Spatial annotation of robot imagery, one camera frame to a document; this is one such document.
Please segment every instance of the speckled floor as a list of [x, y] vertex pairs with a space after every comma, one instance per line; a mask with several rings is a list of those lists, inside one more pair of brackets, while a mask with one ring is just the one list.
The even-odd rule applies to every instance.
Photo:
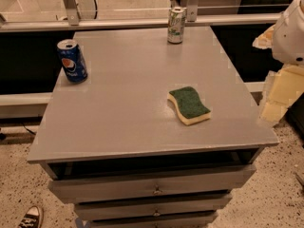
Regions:
[[[37, 131], [37, 124], [26, 124]], [[38, 164], [28, 164], [34, 136], [20, 124], [2, 125], [0, 142], [0, 227], [14, 228], [33, 204], [44, 209], [42, 228], [75, 228], [73, 206], [48, 191], [49, 177]], [[266, 148], [256, 159], [255, 174], [218, 211], [208, 228], [304, 227], [304, 195], [294, 171], [304, 174], [303, 141], [285, 121], [275, 127], [280, 145]]]

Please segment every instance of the top drawer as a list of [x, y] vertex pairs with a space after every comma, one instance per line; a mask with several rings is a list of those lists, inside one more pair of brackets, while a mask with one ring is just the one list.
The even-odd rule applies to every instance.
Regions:
[[94, 179], [57, 180], [50, 183], [49, 189], [64, 203], [134, 199], [238, 188], [255, 171], [252, 164], [160, 171]]

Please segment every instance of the foot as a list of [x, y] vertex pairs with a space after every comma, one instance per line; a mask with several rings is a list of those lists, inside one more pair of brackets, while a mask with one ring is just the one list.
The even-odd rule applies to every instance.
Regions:
[[22, 218], [18, 228], [40, 228], [43, 218], [43, 211], [37, 206], [32, 206]]

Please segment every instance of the green sponge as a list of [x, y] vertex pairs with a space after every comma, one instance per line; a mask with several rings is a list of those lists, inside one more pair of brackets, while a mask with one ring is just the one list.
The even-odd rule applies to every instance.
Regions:
[[193, 87], [172, 90], [168, 94], [177, 109], [180, 120], [186, 124], [195, 124], [211, 117], [211, 111], [202, 104], [198, 92]]

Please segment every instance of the soda can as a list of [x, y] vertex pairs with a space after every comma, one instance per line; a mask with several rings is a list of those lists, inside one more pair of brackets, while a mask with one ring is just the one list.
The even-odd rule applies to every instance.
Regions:
[[174, 44], [182, 42], [185, 21], [185, 8], [174, 7], [170, 10], [168, 23], [168, 42]]
[[80, 83], [87, 78], [86, 63], [75, 40], [64, 40], [57, 44], [57, 52], [66, 77], [72, 83]]

